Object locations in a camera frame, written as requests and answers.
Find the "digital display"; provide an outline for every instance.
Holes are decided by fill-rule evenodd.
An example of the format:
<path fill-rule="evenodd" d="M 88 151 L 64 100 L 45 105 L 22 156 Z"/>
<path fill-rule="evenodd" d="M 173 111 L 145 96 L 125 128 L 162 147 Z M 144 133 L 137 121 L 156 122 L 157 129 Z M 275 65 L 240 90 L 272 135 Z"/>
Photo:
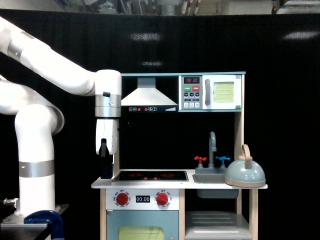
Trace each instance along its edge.
<path fill-rule="evenodd" d="M 199 84 L 200 83 L 200 77 L 199 76 L 192 76 L 192 77 L 185 77 L 184 78 L 185 84 Z"/>
<path fill-rule="evenodd" d="M 135 196 L 136 203 L 150 203 L 150 196 Z"/>

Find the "oven window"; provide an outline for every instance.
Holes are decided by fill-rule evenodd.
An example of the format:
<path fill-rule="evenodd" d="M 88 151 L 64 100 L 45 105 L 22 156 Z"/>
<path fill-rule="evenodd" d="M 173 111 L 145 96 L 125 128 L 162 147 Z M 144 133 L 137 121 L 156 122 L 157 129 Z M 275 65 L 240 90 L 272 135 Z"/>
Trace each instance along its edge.
<path fill-rule="evenodd" d="M 118 240 L 165 240 L 165 233 L 158 226 L 122 226 Z"/>

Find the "blue faucet handle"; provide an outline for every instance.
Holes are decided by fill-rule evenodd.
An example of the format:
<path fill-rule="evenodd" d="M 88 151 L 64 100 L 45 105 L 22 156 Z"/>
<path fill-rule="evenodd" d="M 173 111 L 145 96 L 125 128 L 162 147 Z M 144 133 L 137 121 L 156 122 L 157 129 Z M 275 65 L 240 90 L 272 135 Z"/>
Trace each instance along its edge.
<path fill-rule="evenodd" d="M 219 159 L 221 161 L 221 165 L 225 164 L 225 160 L 230 161 L 230 157 L 226 156 L 216 156 L 215 159 Z"/>

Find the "faucet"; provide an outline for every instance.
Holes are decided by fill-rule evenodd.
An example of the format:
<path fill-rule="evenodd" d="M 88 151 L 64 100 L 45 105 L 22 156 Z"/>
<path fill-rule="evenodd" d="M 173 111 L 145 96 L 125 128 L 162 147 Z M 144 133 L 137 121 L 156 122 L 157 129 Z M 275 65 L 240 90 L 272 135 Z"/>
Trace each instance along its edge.
<path fill-rule="evenodd" d="M 214 169 L 214 152 L 217 151 L 217 145 L 216 145 L 216 134 L 212 131 L 210 132 L 209 137 L 209 169 Z"/>

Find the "stovetop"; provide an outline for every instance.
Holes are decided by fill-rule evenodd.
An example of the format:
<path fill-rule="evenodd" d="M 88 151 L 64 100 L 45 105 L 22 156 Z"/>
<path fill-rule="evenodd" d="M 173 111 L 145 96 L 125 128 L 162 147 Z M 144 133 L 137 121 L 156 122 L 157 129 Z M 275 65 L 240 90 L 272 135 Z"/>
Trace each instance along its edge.
<path fill-rule="evenodd" d="M 180 181 L 187 182 L 187 173 L 185 171 L 120 171 L 113 181 Z"/>

